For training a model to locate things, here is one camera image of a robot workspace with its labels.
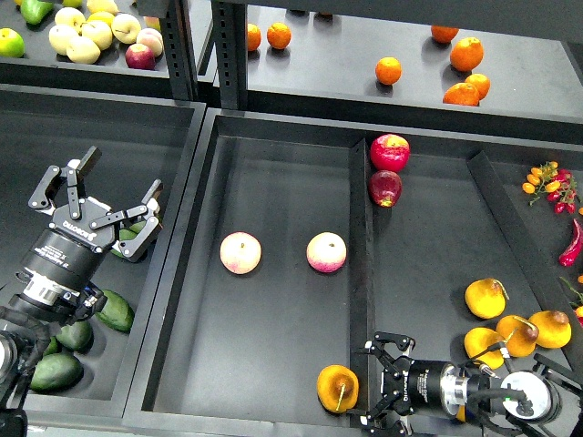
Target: green apple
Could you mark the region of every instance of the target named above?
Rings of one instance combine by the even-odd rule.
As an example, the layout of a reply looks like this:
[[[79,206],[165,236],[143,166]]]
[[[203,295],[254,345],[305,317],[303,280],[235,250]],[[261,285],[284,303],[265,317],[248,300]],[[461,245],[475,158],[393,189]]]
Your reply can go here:
[[[76,64],[93,64],[101,55],[101,50],[86,36],[73,36],[66,47],[66,55]]]
[[[111,23],[113,36],[124,44],[134,44],[142,25],[131,14],[118,14]]]
[[[64,7],[55,14],[56,25],[70,25],[75,28],[78,35],[81,35],[81,26],[85,22],[83,13],[74,7]]]
[[[25,40],[18,32],[5,27],[0,29],[0,56],[22,57],[25,53]]]
[[[48,32],[48,42],[58,54],[66,56],[66,47],[74,36],[79,34],[70,25],[54,25]]]
[[[83,0],[63,0],[64,7],[81,7]]]
[[[81,28],[81,35],[91,39],[99,50],[106,50],[113,42],[113,34],[111,29],[103,21],[91,21],[84,23]]]

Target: pear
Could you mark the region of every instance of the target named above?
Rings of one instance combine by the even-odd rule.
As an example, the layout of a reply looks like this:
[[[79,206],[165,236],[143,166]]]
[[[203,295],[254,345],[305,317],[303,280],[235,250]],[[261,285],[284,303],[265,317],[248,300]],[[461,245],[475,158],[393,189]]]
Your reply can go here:
[[[109,12],[115,15],[119,12],[118,5],[116,5],[114,0],[87,0],[87,9],[91,14],[95,12]]]
[[[537,325],[537,344],[543,348],[562,348],[571,340],[571,324],[564,312],[539,311],[530,316],[528,321]]]
[[[502,282],[494,278],[472,282],[465,290],[467,307],[482,319],[492,319],[502,314],[507,299]]]
[[[465,353],[467,353],[468,358],[473,358],[494,343],[502,341],[503,339],[504,337],[498,334],[495,330],[478,326],[477,328],[470,330],[464,337]],[[502,358],[502,352],[500,351],[488,352],[476,359],[485,362],[490,366],[490,369],[497,369],[504,364],[504,358]]]
[[[316,382],[318,399],[329,412],[337,414],[350,410],[358,399],[358,378],[340,364],[325,367]]]
[[[506,348],[513,357],[527,357],[537,346],[537,326],[520,316],[503,317],[496,325],[496,332],[507,340]]]

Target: tray divider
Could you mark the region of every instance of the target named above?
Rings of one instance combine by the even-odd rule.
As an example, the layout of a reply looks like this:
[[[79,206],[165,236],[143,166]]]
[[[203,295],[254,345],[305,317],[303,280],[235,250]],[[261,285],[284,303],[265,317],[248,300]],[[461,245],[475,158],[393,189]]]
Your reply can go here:
[[[577,375],[583,375],[583,330],[579,328],[575,312],[563,293],[556,269],[549,264],[547,255],[528,231],[486,153],[481,151],[470,158],[467,166],[541,309],[559,310],[568,315],[573,330],[571,341],[563,351],[571,369]]]
[[[358,377],[360,390],[355,408],[370,410],[375,403],[371,390],[374,361],[366,354],[355,353],[373,337],[373,208],[368,196],[367,181],[371,174],[365,140],[350,151],[350,241],[349,257],[353,265],[350,275],[350,368]],[[351,415],[351,426],[359,427],[359,418]]]

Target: cable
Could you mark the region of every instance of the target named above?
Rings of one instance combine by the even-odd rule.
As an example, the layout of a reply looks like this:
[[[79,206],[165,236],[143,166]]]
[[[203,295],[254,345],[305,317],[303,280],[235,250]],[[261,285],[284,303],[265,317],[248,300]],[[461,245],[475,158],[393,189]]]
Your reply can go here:
[[[479,403],[481,401],[486,401],[495,398],[511,398],[518,402],[528,401],[527,395],[521,390],[512,389],[485,389],[472,393],[467,398],[466,408],[471,411],[477,420],[490,430],[497,432],[498,434],[504,435],[506,437],[515,437],[522,434],[522,430],[517,428],[506,428],[503,426],[496,425],[487,416],[486,412],[480,409]]]

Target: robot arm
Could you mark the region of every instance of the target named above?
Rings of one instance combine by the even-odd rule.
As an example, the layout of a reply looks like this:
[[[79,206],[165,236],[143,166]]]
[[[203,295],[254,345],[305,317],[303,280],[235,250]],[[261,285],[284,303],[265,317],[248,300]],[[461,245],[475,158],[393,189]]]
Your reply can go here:
[[[393,358],[384,349],[386,344],[393,344],[403,354]],[[411,359],[409,353],[413,346],[414,340],[410,337],[376,332],[373,340],[356,351],[373,355],[384,368],[382,399],[370,411],[348,411],[360,417],[363,429],[387,437],[413,435],[408,421],[411,414],[454,418],[460,407],[465,407],[475,416],[478,425],[500,435],[547,437],[548,434],[537,431],[532,425],[552,422],[559,415],[561,398],[557,387],[580,399],[583,397],[583,381],[574,372],[540,354],[535,354],[537,364],[532,371],[516,371],[504,342],[472,357],[462,367],[447,361]],[[493,349],[500,349],[505,358],[508,375],[504,379],[478,359]],[[470,365],[474,366],[473,374],[466,371]],[[494,401],[501,403],[503,410],[498,410]],[[387,422],[390,412],[400,416],[394,423]],[[492,422],[490,417],[494,413],[505,414],[506,421],[513,427]],[[581,420],[577,426],[583,427]]]
[[[28,201],[30,208],[52,219],[16,275],[26,284],[24,291],[12,297],[11,308],[0,307],[0,319],[13,326],[0,331],[0,435],[26,435],[23,406],[50,337],[103,309],[107,298],[91,278],[107,253],[116,248],[136,261],[162,229],[157,216],[159,179],[140,205],[115,213],[86,195],[85,176],[100,156],[92,147],[63,168],[50,166]],[[58,207],[56,194],[64,185],[67,203]],[[146,224],[134,240],[119,241],[120,229],[140,221]]]

